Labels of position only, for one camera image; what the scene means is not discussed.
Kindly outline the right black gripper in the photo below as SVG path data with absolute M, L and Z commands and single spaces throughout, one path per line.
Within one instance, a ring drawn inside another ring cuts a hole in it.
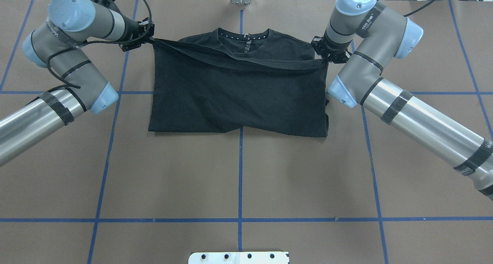
M 334 64 L 347 63 L 349 57 L 347 55 L 347 48 L 350 42 L 337 43 L 331 40 L 327 35 L 322 37 L 314 36 L 310 42 L 317 55 L 320 55 L 325 62 L 332 62 Z

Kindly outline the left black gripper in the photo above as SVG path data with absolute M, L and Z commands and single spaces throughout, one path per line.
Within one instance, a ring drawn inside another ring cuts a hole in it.
M 126 52 L 140 48 L 142 44 L 155 42 L 153 35 L 155 24 L 153 20 L 146 17 L 143 21 L 135 21 L 130 18 L 124 18 L 125 30 L 120 38 L 120 48 Z

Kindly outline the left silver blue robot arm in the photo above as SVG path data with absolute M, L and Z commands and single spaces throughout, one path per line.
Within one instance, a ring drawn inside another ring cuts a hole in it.
M 98 114 L 118 101 L 118 92 L 82 49 L 117 44 L 126 52 L 153 43 L 153 14 L 144 4 L 148 17 L 136 21 L 121 13 L 116 0 L 51 0 L 47 19 L 26 37 L 22 49 L 61 84 L 1 120 L 2 165 L 83 113 Z

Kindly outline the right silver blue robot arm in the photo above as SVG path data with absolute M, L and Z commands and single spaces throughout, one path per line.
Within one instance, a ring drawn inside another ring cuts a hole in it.
M 470 58 L 457 23 L 451 0 L 443 2 L 445 17 L 437 2 L 420 12 L 397 10 L 379 0 L 335 0 L 326 29 L 317 41 L 324 59 L 345 55 L 328 85 L 328 94 L 348 108 L 360 107 L 384 125 L 399 130 L 442 159 L 453 171 L 469 179 L 474 189 L 492 199 L 492 123 L 479 91 Z M 424 48 L 428 25 L 426 14 L 437 14 L 451 43 L 458 45 L 458 60 L 465 71 L 444 79 L 449 49 L 438 43 L 437 52 Z M 424 102 L 424 95 L 470 95 L 477 99 L 480 120 L 486 132 L 461 124 L 458 115 L 449 117 Z

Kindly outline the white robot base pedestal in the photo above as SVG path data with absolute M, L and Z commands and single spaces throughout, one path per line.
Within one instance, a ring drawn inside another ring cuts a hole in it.
M 189 264 L 289 264 L 288 252 L 196 252 L 188 258 Z

